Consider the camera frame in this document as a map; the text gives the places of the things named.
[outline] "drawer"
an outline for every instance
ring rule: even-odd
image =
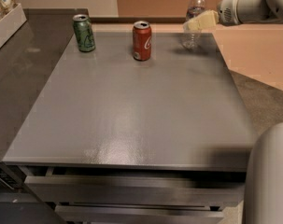
[[[177,210],[166,208],[57,206],[56,213],[65,221],[126,224],[216,224],[222,212],[208,210]]]
[[[31,175],[26,186],[43,202],[170,206],[237,206],[244,183],[199,182],[173,174]]]

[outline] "plastic water bottle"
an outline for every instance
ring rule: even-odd
[[[205,11],[205,0],[190,0],[188,4],[186,21]]]
[[[198,16],[200,13],[205,11],[205,0],[190,0],[188,4],[186,21]],[[182,45],[186,49],[197,48],[197,40],[200,36],[201,31],[185,31],[182,37]]]

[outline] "coca-cola can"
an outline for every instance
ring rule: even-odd
[[[147,21],[137,21],[133,28],[134,58],[145,61],[151,54],[151,28]]]

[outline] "green can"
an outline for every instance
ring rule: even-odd
[[[78,14],[73,18],[75,36],[78,42],[78,49],[89,52],[95,49],[92,23],[87,15]]]

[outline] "soda can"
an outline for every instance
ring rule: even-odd
[[[75,36],[78,42],[78,49],[89,52],[95,49],[92,23],[87,15],[78,14],[73,18]]]
[[[151,28],[147,21],[137,21],[133,28],[134,58],[145,61],[151,54]]]

